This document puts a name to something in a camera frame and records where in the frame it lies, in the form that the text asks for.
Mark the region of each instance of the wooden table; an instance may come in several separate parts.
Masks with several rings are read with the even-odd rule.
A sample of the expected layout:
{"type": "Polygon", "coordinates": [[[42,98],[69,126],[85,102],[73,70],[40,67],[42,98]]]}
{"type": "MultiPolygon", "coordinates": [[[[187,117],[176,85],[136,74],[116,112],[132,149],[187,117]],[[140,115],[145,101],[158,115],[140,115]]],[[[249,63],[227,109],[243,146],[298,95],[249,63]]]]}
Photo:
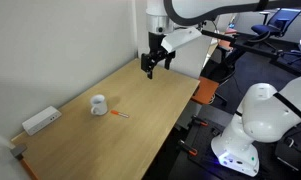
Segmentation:
{"type": "Polygon", "coordinates": [[[149,80],[136,59],[61,107],[51,125],[12,142],[27,145],[23,155],[42,180],[141,179],[198,83],[159,66],[149,80]],[[95,94],[130,117],[91,115],[95,94]]]}

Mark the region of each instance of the marker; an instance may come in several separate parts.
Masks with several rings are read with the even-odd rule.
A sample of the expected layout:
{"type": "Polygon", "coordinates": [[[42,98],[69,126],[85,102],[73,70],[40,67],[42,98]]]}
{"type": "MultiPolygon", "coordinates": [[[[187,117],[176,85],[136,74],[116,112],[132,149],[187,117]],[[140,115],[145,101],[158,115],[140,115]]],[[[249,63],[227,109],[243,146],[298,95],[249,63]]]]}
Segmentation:
{"type": "Polygon", "coordinates": [[[116,111],[116,110],[111,110],[111,113],[112,113],[112,114],[115,114],[115,115],[119,115],[119,116],[125,117],[125,118],[128,118],[128,117],[129,117],[128,115],[123,114],[123,113],[121,113],[121,112],[118,112],[118,111],[116,111]]]}

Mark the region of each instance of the floor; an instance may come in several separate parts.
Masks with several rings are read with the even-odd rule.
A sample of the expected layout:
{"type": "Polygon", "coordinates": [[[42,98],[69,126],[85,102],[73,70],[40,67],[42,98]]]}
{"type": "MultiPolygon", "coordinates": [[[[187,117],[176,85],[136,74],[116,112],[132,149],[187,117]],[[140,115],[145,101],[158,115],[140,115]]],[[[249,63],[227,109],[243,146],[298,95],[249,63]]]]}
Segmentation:
{"type": "MultiPolygon", "coordinates": [[[[284,51],[289,51],[296,47],[291,46],[291,44],[273,45],[284,51]]],[[[221,101],[218,99],[215,99],[212,105],[233,114],[251,85],[269,83],[280,91],[290,80],[296,78],[295,75],[269,64],[269,61],[269,58],[256,54],[246,53],[243,55],[236,63],[235,75],[217,90],[219,94],[228,100],[228,105],[222,106],[221,101]]],[[[177,141],[185,139],[186,136],[187,131],[173,129],[143,179],[168,179],[169,172],[180,151],[176,148],[177,141]]]]}

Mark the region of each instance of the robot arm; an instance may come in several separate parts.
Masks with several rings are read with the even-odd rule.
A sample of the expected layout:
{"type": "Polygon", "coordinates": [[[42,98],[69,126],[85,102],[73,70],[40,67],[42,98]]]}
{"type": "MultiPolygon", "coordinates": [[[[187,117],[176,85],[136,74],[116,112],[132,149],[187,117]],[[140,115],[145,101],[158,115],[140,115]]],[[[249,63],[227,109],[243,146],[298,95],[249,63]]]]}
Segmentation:
{"type": "Polygon", "coordinates": [[[147,0],[149,54],[141,57],[141,69],[152,79],[152,70],[161,60],[169,69],[177,48],[199,37],[196,29],[174,31],[174,23],[193,26],[214,20],[220,14],[300,7],[301,0],[147,0]]]}

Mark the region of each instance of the white robot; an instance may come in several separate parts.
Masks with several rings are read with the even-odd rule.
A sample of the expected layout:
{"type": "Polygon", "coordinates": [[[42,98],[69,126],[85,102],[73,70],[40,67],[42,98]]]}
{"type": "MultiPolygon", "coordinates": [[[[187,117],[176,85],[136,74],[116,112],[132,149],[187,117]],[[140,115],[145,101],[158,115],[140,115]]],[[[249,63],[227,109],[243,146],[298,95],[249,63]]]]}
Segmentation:
{"type": "MultiPolygon", "coordinates": [[[[142,55],[142,67],[149,78],[152,69],[166,59],[168,69],[174,51],[201,36],[198,28],[174,29],[213,20],[217,15],[261,11],[279,7],[300,7],[301,0],[148,0],[147,29],[150,53],[142,55]]],[[[301,77],[277,92],[269,84],[252,86],[231,123],[211,142],[221,165],[255,176],[259,159],[252,142],[275,142],[301,122],[301,77]]]]}

